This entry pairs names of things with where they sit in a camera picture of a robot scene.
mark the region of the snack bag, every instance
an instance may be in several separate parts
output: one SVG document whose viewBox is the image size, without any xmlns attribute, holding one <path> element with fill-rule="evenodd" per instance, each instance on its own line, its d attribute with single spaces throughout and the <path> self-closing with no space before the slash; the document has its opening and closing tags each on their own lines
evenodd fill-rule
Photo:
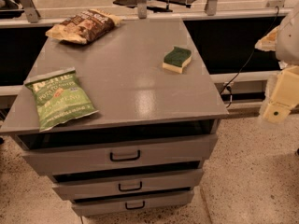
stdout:
<svg viewBox="0 0 299 224">
<path fill-rule="evenodd" d="M 79 86 L 75 68 L 31 77 L 24 85 L 35 97 L 41 132 L 97 112 Z"/>
<path fill-rule="evenodd" d="M 46 36 L 78 44 L 88 44 L 120 26 L 121 18 L 98 9 L 82 11 L 78 15 L 54 25 Z"/>
</svg>

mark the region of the cable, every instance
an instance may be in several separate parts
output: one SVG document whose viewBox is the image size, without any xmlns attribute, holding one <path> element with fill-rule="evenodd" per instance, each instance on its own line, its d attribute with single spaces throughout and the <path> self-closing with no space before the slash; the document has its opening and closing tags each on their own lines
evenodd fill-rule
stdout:
<svg viewBox="0 0 299 224">
<path fill-rule="evenodd" d="M 228 92 L 230 92 L 230 102 L 229 104 L 226 106 L 226 108 L 228 108 L 229 106 L 231 106 L 232 102 L 233 102 L 233 92 L 232 92 L 232 87 L 231 86 L 228 86 L 226 87 L 226 90 Z"/>
<path fill-rule="evenodd" d="M 272 27 L 273 27 L 275 21 L 276 21 L 277 18 L 278 18 L 278 14 L 279 14 L 279 6 L 276 6 L 276 9 L 278 10 L 278 11 L 277 11 L 277 14 L 276 14 L 276 17 L 273 19 L 271 25 L 269 26 L 269 28 L 267 29 L 267 31 L 264 33 L 264 35 L 263 35 L 262 37 L 264 37 L 265 35 L 267 35 L 267 34 L 271 31 L 271 29 L 272 29 Z M 227 83 L 225 84 L 225 86 L 223 86 L 223 89 L 221 90 L 220 94 L 222 94 L 222 93 L 225 91 L 225 89 L 227 89 L 227 87 L 228 87 L 228 86 L 229 86 L 229 85 L 230 85 L 230 84 L 237 78 L 237 76 L 240 75 L 240 73 L 242 72 L 242 70 L 244 69 L 244 67 L 245 67 L 245 66 L 249 63 L 249 61 L 251 60 L 251 58 L 252 58 L 252 56 L 253 56 L 253 54 L 254 54 L 254 50 L 255 50 L 255 48 L 253 48 L 253 50 L 252 50 L 252 52 L 251 52 L 249 58 L 248 58 L 247 61 L 242 65 L 242 67 L 239 69 L 239 71 L 236 73 L 236 75 L 235 75 L 229 82 L 227 82 Z"/>
</svg>

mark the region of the green chip bag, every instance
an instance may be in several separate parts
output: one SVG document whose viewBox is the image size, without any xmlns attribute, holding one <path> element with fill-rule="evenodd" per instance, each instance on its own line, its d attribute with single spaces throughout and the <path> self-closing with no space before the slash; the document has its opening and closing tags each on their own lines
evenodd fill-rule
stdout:
<svg viewBox="0 0 299 224">
<path fill-rule="evenodd" d="M 24 85 L 35 97 L 41 132 L 97 112 L 80 87 L 75 68 L 28 78 Z"/>
</svg>

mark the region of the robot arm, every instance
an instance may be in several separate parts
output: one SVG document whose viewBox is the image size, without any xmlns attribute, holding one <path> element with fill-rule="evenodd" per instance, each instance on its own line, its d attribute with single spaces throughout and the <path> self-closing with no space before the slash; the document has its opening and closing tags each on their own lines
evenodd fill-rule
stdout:
<svg viewBox="0 0 299 224">
<path fill-rule="evenodd" d="M 268 80 L 260 115 L 269 122 L 280 123 L 299 104 L 299 4 L 273 32 L 277 33 L 273 47 L 276 56 L 288 66 Z"/>
<path fill-rule="evenodd" d="M 280 61 L 299 65 L 299 3 L 278 27 L 276 55 Z"/>
</svg>

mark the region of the green sponge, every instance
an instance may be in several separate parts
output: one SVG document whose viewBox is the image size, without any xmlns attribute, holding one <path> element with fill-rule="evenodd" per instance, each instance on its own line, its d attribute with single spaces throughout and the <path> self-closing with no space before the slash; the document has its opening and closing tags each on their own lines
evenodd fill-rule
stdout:
<svg viewBox="0 0 299 224">
<path fill-rule="evenodd" d="M 174 47 L 173 50 L 164 57 L 163 68 L 182 73 L 183 68 L 191 61 L 191 57 L 192 54 L 189 49 Z"/>
</svg>

